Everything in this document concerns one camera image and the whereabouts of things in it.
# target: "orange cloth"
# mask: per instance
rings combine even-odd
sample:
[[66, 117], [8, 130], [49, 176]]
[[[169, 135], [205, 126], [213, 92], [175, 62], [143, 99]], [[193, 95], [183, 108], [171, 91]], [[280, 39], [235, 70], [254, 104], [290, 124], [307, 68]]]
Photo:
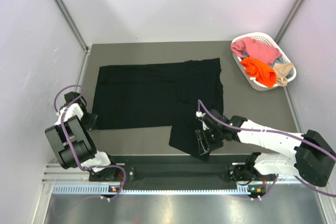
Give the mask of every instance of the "orange cloth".
[[240, 62], [245, 67], [245, 72], [250, 77], [256, 77], [261, 84], [272, 88], [277, 82], [277, 74], [269, 65], [252, 57], [247, 57]]

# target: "black cloth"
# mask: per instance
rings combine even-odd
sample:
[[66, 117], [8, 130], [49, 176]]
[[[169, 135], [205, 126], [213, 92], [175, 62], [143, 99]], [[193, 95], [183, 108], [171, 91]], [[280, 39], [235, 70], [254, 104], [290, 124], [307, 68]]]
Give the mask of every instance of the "black cloth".
[[99, 130], [172, 126], [169, 145], [202, 160], [197, 101], [223, 114], [219, 58], [100, 67], [92, 112]]

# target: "white plastic basket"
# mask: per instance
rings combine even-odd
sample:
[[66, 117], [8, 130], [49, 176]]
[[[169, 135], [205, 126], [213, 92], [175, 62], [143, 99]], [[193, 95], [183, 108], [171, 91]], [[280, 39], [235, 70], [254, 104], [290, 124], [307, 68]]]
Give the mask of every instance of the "white plastic basket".
[[[290, 62], [290, 60], [288, 59], [288, 57], [285, 55], [285, 53], [280, 49], [280, 47], [275, 43], [275, 41], [267, 34], [264, 34], [264, 33], [250, 33], [250, 34], [245, 34], [245, 35], [242, 35], [242, 36], [239, 36], [237, 38], [235, 38], [232, 42], [236, 42], [237, 40], [240, 40], [242, 38], [245, 38], [245, 37], [251, 37], [252, 39], [256, 39], [257, 41], [260, 41], [262, 43], [265, 43], [265, 44], [268, 44], [272, 47], [275, 47], [275, 48], [278, 48], [280, 53], [282, 54], [282, 58], [283, 58], [283, 62], [284, 63], [288, 63]], [[269, 88], [259, 82], [256, 81], [256, 78], [255, 77], [250, 77], [246, 74], [245, 72], [245, 67], [240, 64], [240, 62], [242, 61], [238, 56], [236, 56], [234, 53], [233, 53], [233, 58], [235, 59], [235, 61], [237, 62], [240, 70], [243, 72], [245, 78], [248, 80], [248, 82], [250, 83], [250, 85], [252, 86], [252, 88], [254, 88], [255, 90], [258, 90], [258, 91], [266, 91], [266, 90], [270, 90], [270, 89], [274, 89], [274, 88], [277, 88], [279, 85], [277, 84], [274, 84], [274, 86], [272, 88]], [[296, 77], [296, 69], [295, 67], [293, 67], [292, 69], [292, 76], [290, 78], [288, 78], [288, 82], [294, 80]]]

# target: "beige cloth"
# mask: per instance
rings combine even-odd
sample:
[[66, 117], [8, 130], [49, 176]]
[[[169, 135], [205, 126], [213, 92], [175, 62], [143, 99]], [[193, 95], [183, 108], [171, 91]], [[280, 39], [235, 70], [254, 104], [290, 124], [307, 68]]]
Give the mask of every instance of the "beige cloth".
[[277, 74], [277, 85], [284, 87], [287, 85], [288, 80], [286, 76], [293, 68], [293, 63], [275, 63], [273, 69]]

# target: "white wall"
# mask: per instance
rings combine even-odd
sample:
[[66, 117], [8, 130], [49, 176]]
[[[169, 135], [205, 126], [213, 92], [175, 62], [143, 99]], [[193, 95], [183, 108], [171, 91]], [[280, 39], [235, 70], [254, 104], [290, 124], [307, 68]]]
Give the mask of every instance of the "white wall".
[[[289, 89], [303, 129], [319, 131], [336, 150], [336, 1], [305, 0], [280, 47], [298, 75]], [[336, 193], [336, 176], [333, 189]]]
[[0, 0], [0, 223], [28, 223], [45, 165], [53, 98], [83, 51], [53, 0]]
[[276, 36], [295, 0], [64, 0], [86, 43]]

